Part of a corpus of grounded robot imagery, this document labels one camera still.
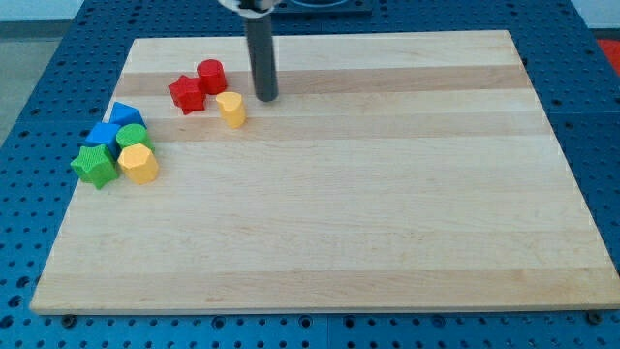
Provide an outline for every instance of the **yellow block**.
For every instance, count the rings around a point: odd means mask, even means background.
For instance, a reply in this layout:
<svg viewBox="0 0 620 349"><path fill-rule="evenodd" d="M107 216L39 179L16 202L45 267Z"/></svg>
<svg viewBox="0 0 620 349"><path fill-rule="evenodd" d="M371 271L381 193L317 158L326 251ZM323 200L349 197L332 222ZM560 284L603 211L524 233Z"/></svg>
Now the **yellow block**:
<svg viewBox="0 0 620 349"><path fill-rule="evenodd" d="M118 156L123 173L135 184L145 184L157 178L159 164L153 151L142 143L123 148Z"/></svg>
<svg viewBox="0 0 620 349"><path fill-rule="evenodd" d="M215 97L220 114L230 128L239 128L245 122L243 97L236 92L222 92Z"/></svg>

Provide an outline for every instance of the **blue perforated table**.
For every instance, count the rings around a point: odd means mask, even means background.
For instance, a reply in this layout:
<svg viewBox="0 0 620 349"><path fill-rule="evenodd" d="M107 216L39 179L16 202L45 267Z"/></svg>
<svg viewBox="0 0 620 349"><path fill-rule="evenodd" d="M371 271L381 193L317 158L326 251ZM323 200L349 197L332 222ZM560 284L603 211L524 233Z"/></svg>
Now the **blue perforated table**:
<svg viewBox="0 0 620 349"><path fill-rule="evenodd" d="M372 6L372 14L281 15L275 31L509 29L620 266L620 81L571 3L376 0ZM27 304L77 182L69 162L103 116L132 41L241 34L236 15L206 1L85 1L0 150L0 348L620 346L620 311L77 317L75 322L33 314Z"/></svg>

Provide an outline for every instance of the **wood grain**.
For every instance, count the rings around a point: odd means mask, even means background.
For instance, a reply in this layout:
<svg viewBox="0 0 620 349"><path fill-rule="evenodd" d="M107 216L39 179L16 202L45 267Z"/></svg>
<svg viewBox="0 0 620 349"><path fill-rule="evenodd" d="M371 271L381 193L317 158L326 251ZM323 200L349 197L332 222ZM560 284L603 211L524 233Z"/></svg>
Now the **wood grain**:
<svg viewBox="0 0 620 349"><path fill-rule="evenodd" d="M42 314L617 308L620 280L505 31L136 40L110 103L140 109L159 178L80 183ZM221 59L247 123L166 86ZM109 117L109 108L105 119Z"/></svg>

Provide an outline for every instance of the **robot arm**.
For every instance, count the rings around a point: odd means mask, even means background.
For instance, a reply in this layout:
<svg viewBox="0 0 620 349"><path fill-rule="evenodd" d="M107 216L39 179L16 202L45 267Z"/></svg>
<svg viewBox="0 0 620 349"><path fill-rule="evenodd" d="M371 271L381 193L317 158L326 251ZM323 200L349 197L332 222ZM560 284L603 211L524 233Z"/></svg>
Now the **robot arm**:
<svg viewBox="0 0 620 349"><path fill-rule="evenodd" d="M270 13L280 0L219 1L224 7L243 17L256 96L263 102L273 101L278 97L278 80Z"/></svg>

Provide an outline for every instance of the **blue cube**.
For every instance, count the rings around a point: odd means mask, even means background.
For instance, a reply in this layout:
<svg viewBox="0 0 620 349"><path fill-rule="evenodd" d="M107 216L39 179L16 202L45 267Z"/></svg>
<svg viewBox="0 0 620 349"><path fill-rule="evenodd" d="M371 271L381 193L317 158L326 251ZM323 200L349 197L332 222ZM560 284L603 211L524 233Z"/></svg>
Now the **blue cube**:
<svg viewBox="0 0 620 349"><path fill-rule="evenodd" d="M109 116L109 123L114 123L120 126L137 123L146 127L139 110L134 107L124 105L120 102L114 102L114 105L112 106L112 113Z"/></svg>
<svg viewBox="0 0 620 349"><path fill-rule="evenodd" d="M113 123L97 122L95 127L90 130L86 141L86 146L97 146L100 144L105 145L114 159L118 158L120 154L120 148L116 143L116 134L120 130L120 125Z"/></svg>

